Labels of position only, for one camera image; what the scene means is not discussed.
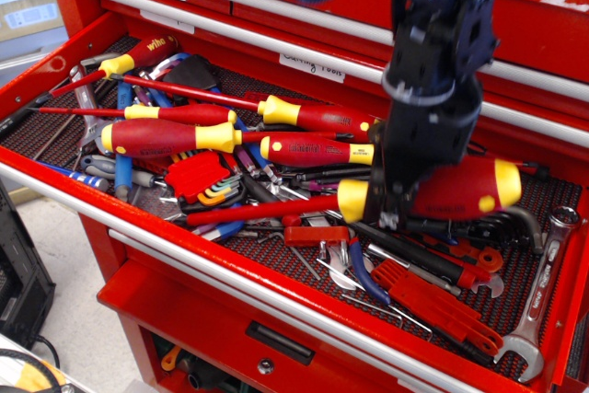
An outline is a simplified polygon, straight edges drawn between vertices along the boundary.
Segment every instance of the red and yellow screwdriver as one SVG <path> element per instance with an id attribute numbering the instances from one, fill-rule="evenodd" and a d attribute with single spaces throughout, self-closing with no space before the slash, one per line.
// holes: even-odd
<path id="1" fill-rule="evenodd" d="M 312 134 L 330 138 L 338 136 L 337 133 Z M 268 133 L 244 133 L 235 129 L 231 121 L 215 126 L 194 127 L 173 121 L 138 119 L 117 121 L 106 126 L 102 130 L 102 143 L 107 150 L 116 154 L 131 158 L 153 158 L 192 149 L 231 153 L 238 144 L 259 143 L 266 136 Z"/>
<path id="2" fill-rule="evenodd" d="M 349 144 L 328 140 L 313 133 L 272 133 L 260 142 L 261 155 L 294 168 L 314 168 L 339 163 L 372 165 L 373 144 Z"/>
<path id="3" fill-rule="evenodd" d="M 237 121 L 237 114 L 224 106 L 212 104 L 186 105 L 176 108 L 158 108 L 144 105 L 132 105 L 123 110 L 86 110 L 79 108 L 34 108 L 31 111 L 41 114 L 93 115 L 95 117 L 122 117 L 126 120 L 159 119 L 184 124 L 212 126 L 215 124 Z"/>
<path id="4" fill-rule="evenodd" d="M 177 52 L 178 47 L 178 41 L 174 36 L 157 35 L 143 39 L 127 53 L 102 62 L 96 72 L 86 75 L 81 80 L 70 83 L 65 87 L 50 91 L 49 94 L 54 98 L 59 97 L 102 78 L 110 79 L 113 74 L 122 75 L 138 66 L 159 64 L 162 60 Z"/>
<path id="5" fill-rule="evenodd" d="M 189 214 L 186 221 L 189 225 L 206 225 L 336 210 L 341 212 L 344 221 L 355 223 L 364 216 L 367 193 L 368 182 L 344 179 L 335 195 Z M 437 168 L 431 177 L 420 183 L 410 214 L 454 221 L 476 219 L 515 204 L 521 193 L 516 165 L 498 159 L 467 156 L 459 165 Z"/>
<path id="6" fill-rule="evenodd" d="M 275 96 L 268 96 L 266 100 L 258 102 L 209 92 L 195 87 L 156 82 L 133 75 L 115 75 L 113 78 L 131 85 L 151 87 L 187 98 L 196 98 L 242 110 L 251 110 L 261 115 L 264 122 L 268 124 L 286 123 L 308 131 L 351 133 L 351 141 L 356 143 L 367 143 L 369 141 L 368 129 L 377 122 L 377 119 L 369 114 L 339 105 L 295 105 Z"/>

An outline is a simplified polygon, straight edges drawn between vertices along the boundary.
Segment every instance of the drawer handle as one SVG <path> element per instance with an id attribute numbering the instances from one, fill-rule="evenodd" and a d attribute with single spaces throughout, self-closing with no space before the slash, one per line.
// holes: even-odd
<path id="1" fill-rule="evenodd" d="M 275 330 L 262 326 L 259 322 L 251 321 L 246 330 L 246 335 L 256 341 L 260 341 L 274 350 L 293 358 L 295 361 L 309 365 L 315 356 L 315 352 L 296 341 L 286 338 Z"/>

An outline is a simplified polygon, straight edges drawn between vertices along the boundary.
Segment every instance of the white label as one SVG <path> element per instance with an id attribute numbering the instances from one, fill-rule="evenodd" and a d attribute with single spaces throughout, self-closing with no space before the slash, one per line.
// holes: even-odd
<path id="1" fill-rule="evenodd" d="M 6 14 L 4 19 L 11 29 L 26 27 L 57 18 L 57 5 L 46 4 Z"/>
<path id="2" fill-rule="evenodd" d="M 173 18 L 163 17 L 159 14 L 150 13 L 149 11 L 140 10 L 141 17 L 146 18 L 147 20 L 151 20 L 152 22 L 159 23 L 160 25 L 166 25 L 167 27 L 173 29 L 179 29 L 180 31 L 188 32 L 189 34 L 194 34 L 194 27 L 189 25 L 188 23 L 179 22 L 174 20 Z"/>
<path id="3" fill-rule="evenodd" d="M 306 73 L 310 73 L 312 75 L 328 78 L 329 80 L 333 80 L 334 82 L 338 83 L 343 83 L 343 80 L 346 78 L 346 74 L 341 71 L 326 68 L 325 66 L 321 66 L 319 64 L 312 64 L 311 62 L 297 59 L 296 57 L 291 57 L 290 55 L 280 54 L 280 64 L 283 64 L 284 66 L 290 66 L 291 68 L 298 69 L 299 71 L 305 71 Z"/>

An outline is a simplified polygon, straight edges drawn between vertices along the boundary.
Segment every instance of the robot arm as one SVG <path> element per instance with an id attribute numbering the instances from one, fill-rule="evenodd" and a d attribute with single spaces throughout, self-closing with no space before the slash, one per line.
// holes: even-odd
<path id="1" fill-rule="evenodd" d="M 476 71 L 497 46 L 494 0 L 393 0 L 395 51 L 383 75 L 393 99 L 370 136 L 376 152 L 365 222 L 403 222 L 419 182 L 457 164 L 479 116 Z"/>

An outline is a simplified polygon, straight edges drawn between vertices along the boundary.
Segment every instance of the floor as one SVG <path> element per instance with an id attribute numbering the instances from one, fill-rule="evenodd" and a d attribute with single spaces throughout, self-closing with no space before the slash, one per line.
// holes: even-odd
<path id="1" fill-rule="evenodd" d="M 103 280 L 77 214 L 46 197 L 17 211 L 57 284 L 40 334 L 57 349 L 62 370 L 96 393 L 154 391 L 140 381 L 117 315 L 96 300 Z M 52 362 L 43 344 L 32 351 Z"/>

